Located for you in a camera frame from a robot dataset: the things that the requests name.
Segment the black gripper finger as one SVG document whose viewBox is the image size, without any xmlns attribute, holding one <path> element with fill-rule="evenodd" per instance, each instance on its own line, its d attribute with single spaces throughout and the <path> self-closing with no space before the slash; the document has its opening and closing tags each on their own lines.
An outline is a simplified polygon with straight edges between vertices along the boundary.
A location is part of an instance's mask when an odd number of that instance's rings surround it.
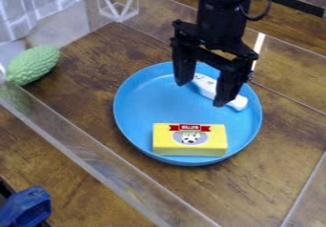
<svg viewBox="0 0 326 227">
<path fill-rule="evenodd" d="M 233 58 L 216 64 L 220 71 L 215 88 L 213 106 L 223 107 L 231 102 L 243 86 L 251 78 L 252 60 Z"/>
<path fill-rule="evenodd" d="M 174 72 L 174 81 L 183 86 L 192 81 L 196 68 L 196 55 L 193 49 L 172 39 L 172 63 Z"/>
</svg>

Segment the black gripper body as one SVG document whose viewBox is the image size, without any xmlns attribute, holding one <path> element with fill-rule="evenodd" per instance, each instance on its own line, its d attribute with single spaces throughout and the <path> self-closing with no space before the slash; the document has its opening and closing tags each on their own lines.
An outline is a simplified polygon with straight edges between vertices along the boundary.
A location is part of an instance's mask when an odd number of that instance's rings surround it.
<svg viewBox="0 0 326 227">
<path fill-rule="evenodd" d="M 211 55 L 216 68 L 219 62 L 233 58 L 251 59 L 252 63 L 257 59 L 257 53 L 241 41 L 247 21 L 259 20 L 249 15 L 249 4 L 251 0 L 199 0 L 196 22 L 172 22 L 172 39 L 193 49 L 196 62 Z"/>
</svg>

